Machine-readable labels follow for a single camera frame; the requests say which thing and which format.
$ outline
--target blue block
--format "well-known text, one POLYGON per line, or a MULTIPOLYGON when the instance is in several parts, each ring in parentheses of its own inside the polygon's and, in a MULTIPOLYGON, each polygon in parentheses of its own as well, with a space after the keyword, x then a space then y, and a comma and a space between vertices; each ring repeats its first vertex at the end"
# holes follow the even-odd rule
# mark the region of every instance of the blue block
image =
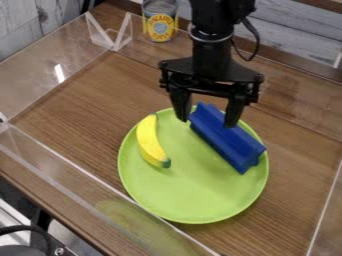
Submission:
POLYGON ((212 104, 200 102, 188 119, 190 128, 241 174, 258 165, 266 147, 238 125, 223 127, 224 114, 212 104))

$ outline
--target banana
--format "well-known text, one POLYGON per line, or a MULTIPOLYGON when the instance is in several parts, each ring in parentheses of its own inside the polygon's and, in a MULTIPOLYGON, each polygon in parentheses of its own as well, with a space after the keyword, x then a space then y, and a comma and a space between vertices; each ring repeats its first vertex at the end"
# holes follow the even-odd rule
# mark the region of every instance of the banana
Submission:
POLYGON ((148 115, 138 124, 136 139, 139 144, 140 155, 144 160, 163 168, 171 166, 171 159, 160 146, 156 136, 158 117, 156 114, 148 115))

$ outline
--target yellow label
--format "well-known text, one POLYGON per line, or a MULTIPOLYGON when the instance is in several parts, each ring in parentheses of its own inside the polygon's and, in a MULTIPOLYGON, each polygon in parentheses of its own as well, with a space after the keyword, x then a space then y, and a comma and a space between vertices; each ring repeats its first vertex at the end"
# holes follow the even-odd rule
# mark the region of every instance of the yellow label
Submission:
POLYGON ((171 39, 174 32, 174 19, 166 14, 156 14, 147 20, 147 31, 155 42, 171 39))

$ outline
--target black cable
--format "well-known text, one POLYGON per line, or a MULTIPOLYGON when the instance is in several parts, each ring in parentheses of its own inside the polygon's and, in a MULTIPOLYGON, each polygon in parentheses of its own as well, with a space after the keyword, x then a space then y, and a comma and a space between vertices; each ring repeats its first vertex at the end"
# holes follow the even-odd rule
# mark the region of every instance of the black cable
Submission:
POLYGON ((238 55, 241 56, 241 58, 245 60, 245 61, 251 61, 255 57, 255 55, 258 54, 258 51, 259 51, 259 47, 261 47, 261 36, 259 36, 259 32, 257 30, 257 28, 253 26, 253 24, 250 23, 250 21, 247 20, 247 18, 245 18, 242 20, 242 24, 245 25, 245 27, 249 29, 249 31, 253 33, 254 37, 255 37, 255 49, 254 49, 254 52, 253 54, 250 55, 250 57, 245 57, 237 47, 237 44, 235 44, 235 41, 234 41, 234 38, 231 38, 231 45, 238 53, 238 55))
POLYGON ((53 248, 52 248, 52 241, 51 241, 51 237, 49 235, 45 233, 45 231, 35 226, 25 226, 25 225, 16 225, 16 226, 11 226, 11 227, 3 227, 0 228, 0 236, 8 235, 13 232, 19 232, 19 231, 32 231, 39 233, 45 241, 47 241, 47 255, 53 255, 53 248))
POLYGON ((91 5, 91 0, 84 0, 80 14, 83 14, 88 11, 90 5, 91 5))

